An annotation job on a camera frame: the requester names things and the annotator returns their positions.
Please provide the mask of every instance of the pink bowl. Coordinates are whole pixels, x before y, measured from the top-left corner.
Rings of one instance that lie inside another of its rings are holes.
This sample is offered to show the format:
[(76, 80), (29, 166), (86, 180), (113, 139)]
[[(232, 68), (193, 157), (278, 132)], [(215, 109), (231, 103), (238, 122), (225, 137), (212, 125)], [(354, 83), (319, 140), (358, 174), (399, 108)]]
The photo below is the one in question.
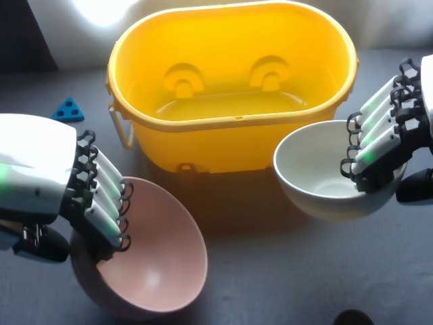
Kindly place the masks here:
[(91, 262), (81, 237), (72, 233), (71, 263), (84, 291), (115, 316), (145, 320), (184, 308), (206, 281), (206, 246), (187, 209), (150, 181), (132, 181), (126, 214), (131, 246), (109, 261)]

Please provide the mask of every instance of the bright light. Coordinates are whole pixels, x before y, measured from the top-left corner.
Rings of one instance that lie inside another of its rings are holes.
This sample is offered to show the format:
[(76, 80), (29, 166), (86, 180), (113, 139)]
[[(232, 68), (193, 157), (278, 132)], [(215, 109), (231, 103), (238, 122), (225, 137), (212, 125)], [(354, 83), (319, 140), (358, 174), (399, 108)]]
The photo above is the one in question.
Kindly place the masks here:
[(109, 26), (118, 22), (138, 0), (72, 0), (77, 10), (92, 24)]

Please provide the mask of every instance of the yellow bin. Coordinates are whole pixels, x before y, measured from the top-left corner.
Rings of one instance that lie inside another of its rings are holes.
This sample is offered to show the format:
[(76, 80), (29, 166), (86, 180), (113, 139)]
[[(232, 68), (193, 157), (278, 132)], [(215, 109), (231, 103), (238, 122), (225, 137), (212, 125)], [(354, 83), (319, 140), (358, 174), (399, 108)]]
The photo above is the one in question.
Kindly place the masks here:
[[(292, 1), (158, 12), (115, 44), (110, 113), (125, 147), (167, 171), (222, 173), (271, 166), (293, 130), (333, 119), (357, 54), (330, 16)], [(131, 120), (125, 134), (119, 117)]]

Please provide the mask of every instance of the gray table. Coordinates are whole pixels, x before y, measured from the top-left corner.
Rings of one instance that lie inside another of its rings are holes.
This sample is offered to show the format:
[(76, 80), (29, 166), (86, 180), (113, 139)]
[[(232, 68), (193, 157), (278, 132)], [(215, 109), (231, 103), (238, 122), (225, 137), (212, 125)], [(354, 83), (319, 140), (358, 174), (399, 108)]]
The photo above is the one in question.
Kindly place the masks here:
[[(407, 56), (432, 51), (360, 51), (359, 73), (336, 118), (358, 110)], [(0, 112), (50, 116), (73, 97), (97, 145), (123, 175), (151, 179), (196, 218), (208, 247), (205, 289), (188, 308), (148, 324), (330, 325), (348, 308), (377, 324), (433, 323), (433, 215), (392, 199), (370, 217), (330, 224), (304, 216), (281, 193), (272, 171), (171, 175), (141, 150), (125, 150), (107, 107), (105, 71), (0, 77)], [(407, 174), (433, 166), (420, 150)], [(69, 236), (63, 220), (55, 228)], [(0, 323), (128, 324), (94, 304), (70, 263), (46, 265), (0, 253)]]

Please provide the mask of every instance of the bin rim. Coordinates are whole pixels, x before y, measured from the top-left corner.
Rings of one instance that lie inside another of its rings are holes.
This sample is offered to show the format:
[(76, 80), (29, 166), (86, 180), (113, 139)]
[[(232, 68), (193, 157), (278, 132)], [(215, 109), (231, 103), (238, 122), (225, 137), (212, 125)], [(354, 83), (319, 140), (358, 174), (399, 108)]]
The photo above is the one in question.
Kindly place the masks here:
[[(116, 59), (120, 48), (124, 40), (135, 30), (139, 25), (143, 24), (147, 20), (161, 16), (171, 12), (186, 12), (186, 11), (197, 11), (207, 9), (226, 9), (231, 7), (246, 7), (251, 5), (269, 5), (269, 4), (285, 4), (295, 5), (309, 9), (320, 16), (327, 19), (334, 28), (339, 32), (341, 37), (344, 39), (346, 49), (349, 55), (350, 66), (348, 76), (341, 89), (328, 101), (309, 108), (307, 110), (300, 110), (295, 112), (278, 112), (278, 113), (265, 113), (265, 114), (254, 114), (254, 115), (242, 115), (239, 116), (224, 116), (215, 118), (199, 118), (194, 120), (184, 121), (168, 121), (159, 118), (154, 118), (146, 115), (136, 108), (132, 107), (125, 98), (122, 96), (115, 78), (116, 74)], [(107, 67), (107, 80), (106, 86), (108, 93), (114, 96), (114, 108), (121, 113), (122, 117), (134, 121), (150, 129), (155, 129), (163, 132), (188, 132), (188, 131), (201, 131), (209, 129), (222, 129), (231, 127), (245, 127), (245, 126), (259, 126), (259, 125), (274, 125), (274, 124), (285, 124), (285, 123), (303, 123), (311, 120), (312, 118), (318, 118), (325, 116), (336, 109), (336, 105), (340, 105), (348, 97), (348, 94), (352, 91), (353, 84), (357, 75), (359, 65), (359, 59), (357, 57), (357, 51), (355, 45), (352, 42), (349, 34), (343, 28), (343, 26), (332, 18), (327, 13), (304, 3), (290, 0), (264, 0), (255, 2), (244, 2), (244, 3), (232, 3), (227, 5), (205, 5), (196, 7), (182, 7), (174, 9), (166, 9), (159, 12), (150, 14), (129, 27), (117, 40), (110, 55)]]

